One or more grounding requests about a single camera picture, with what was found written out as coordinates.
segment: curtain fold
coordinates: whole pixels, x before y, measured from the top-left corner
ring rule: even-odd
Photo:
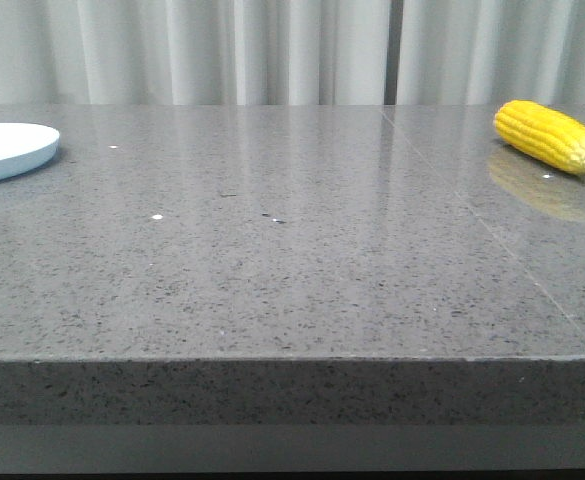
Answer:
[[[585,103],[585,0],[0,0],[0,103]]]

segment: white curtain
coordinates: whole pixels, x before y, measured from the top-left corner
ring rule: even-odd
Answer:
[[[0,0],[0,103],[585,103],[585,0]]]

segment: gray countertop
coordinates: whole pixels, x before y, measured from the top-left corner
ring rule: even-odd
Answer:
[[[0,424],[585,418],[585,179],[488,107],[0,106]],[[585,122],[585,107],[566,107]]]

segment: white plate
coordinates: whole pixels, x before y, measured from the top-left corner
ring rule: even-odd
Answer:
[[[33,123],[0,123],[0,180],[43,165],[56,153],[59,131]]]

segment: table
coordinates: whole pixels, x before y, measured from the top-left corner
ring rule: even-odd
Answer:
[[[0,182],[0,473],[585,468],[585,178],[497,108],[0,105],[61,132]]]

